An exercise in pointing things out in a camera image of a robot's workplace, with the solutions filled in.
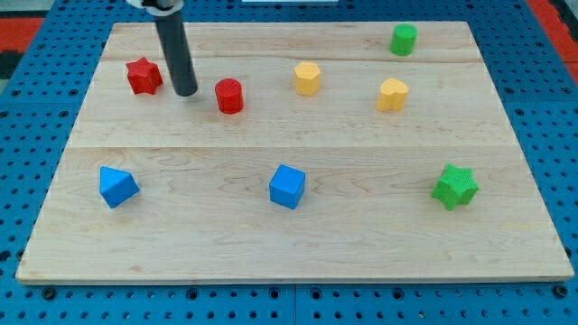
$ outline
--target red surface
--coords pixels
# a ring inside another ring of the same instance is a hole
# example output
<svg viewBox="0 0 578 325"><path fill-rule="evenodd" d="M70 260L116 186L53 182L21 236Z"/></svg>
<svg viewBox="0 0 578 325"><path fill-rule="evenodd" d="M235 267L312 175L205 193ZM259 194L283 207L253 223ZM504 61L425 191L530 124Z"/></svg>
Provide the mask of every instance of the red surface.
<svg viewBox="0 0 578 325"><path fill-rule="evenodd" d="M223 79L215 86L217 104L221 112L235 114L243 109L243 89L235 79Z"/></svg>
<svg viewBox="0 0 578 325"><path fill-rule="evenodd" d="M126 67L128 68L128 82L135 94L154 95L156 88L163 84L159 67L146 58L127 63Z"/></svg>
<svg viewBox="0 0 578 325"><path fill-rule="evenodd" d="M574 42L568 26L560 20L558 11L548 0L527 0L558 55L578 83L578 43Z"/></svg>
<svg viewBox="0 0 578 325"><path fill-rule="evenodd" d="M0 18L0 52L26 52L44 18Z"/></svg>

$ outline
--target yellow block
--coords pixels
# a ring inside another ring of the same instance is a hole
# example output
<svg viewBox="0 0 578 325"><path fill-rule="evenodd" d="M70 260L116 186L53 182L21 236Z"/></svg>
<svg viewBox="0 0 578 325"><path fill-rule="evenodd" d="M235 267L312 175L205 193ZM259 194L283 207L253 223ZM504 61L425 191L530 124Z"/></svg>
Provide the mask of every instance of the yellow block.
<svg viewBox="0 0 578 325"><path fill-rule="evenodd" d="M322 71L315 63L301 62L294 68L294 84L297 94L313 96L322 86Z"/></svg>
<svg viewBox="0 0 578 325"><path fill-rule="evenodd" d="M406 104L409 87L398 79L390 78L379 89L378 110L402 109Z"/></svg>

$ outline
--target wood plank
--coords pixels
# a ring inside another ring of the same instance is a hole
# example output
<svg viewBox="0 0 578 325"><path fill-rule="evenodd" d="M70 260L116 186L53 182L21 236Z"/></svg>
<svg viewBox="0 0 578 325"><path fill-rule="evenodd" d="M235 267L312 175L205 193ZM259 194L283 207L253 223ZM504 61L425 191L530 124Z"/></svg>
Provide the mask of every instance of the wood plank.
<svg viewBox="0 0 578 325"><path fill-rule="evenodd" d="M116 24L17 278L568 279L573 269L467 24L415 24L419 43L404 58L387 49L395 23L189 24L200 92L187 98L172 92L154 27ZM131 95L125 78L125 63L144 54L165 78L155 96ZM294 94L302 59L323 70L315 97ZM246 108L234 116L216 108L212 88L225 77L244 85ZM401 112L375 109L388 77L410 86ZM268 200L281 163L307 172L296 210ZM473 168L481 188L455 211L430 197L446 163ZM132 172L141 192L109 209L101 165Z"/></svg>

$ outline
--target blue cube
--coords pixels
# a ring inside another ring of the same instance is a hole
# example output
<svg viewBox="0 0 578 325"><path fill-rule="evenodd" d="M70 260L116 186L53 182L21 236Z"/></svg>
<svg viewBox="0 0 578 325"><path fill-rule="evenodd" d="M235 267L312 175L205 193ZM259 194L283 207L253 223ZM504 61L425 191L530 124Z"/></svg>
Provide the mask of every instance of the blue cube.
<svg viewBox="0 0 578 325"><path fill-rule="evenodd" d="M289 166L280 165L269 182L271 201L289 209L297 208L304 191L305 173Z"/></svg>
<svg viewBox="0 0 578 325"><path fill-rule="evenodd" d="M130 172L100 167L100 194L113 209L139 191Z"/></svg>

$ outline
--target toy block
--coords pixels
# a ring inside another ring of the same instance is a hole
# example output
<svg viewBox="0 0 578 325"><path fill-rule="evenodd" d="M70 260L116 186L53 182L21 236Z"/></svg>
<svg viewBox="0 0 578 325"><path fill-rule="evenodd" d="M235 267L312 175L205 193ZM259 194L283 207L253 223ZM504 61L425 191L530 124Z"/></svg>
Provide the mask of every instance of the toy block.
<svg viewBox="0 0 578 325"><path fill-rule="evenodd" d="M305 173L280 165L269 182L271 201L295 209L305 191Z"/></svg>
<svg viewBox="0 0 578 325"><path fill-rule="evenodd" d="M163 84L159 67L146 58L127 63L126 67L128 68L128 82L135 94L154 95L156 88Z"/></svg>
<svg viewBox="0 0 578 325"><path fill-rule="evenodd" d="M243 109L243 89L235 79L223 79L215 86L219 110L225 114L235 114Z"/></svg>
<svg viewBox="0 0 578 325"><path fill-rule="evenodd" d="M432 197L440 200L448 210L453 210L458 204L469 204L478 189L471 168L458 168L448 163Z"/></svg>
<svg viewBox="0 0 578 325"><path fill-rule="evenodd" d="M313 96L322 86L322 71L315 63L301 62L294 68L294 85L297 94Z"/></svg>
<svg viewBox="0 0 578 325"><path fill-rule="evenodd" d="M414 50L417 28L409 23L401 23L394 28L394 35L389 44L389 49L399 56L411 54Z"/></svg>
<svg viewBox="0 0 578 325"><path fill-rule="evenodd" d="M387 79L379 88L378 110L400 110L406 104L409 87L398 79Z"/></svg>
<svg viewBox="0 0 578 325"><path fill-rule="evenodd" d="M100 167L100 195L113 209L139 191L130 172L107 166Z"/></svg>

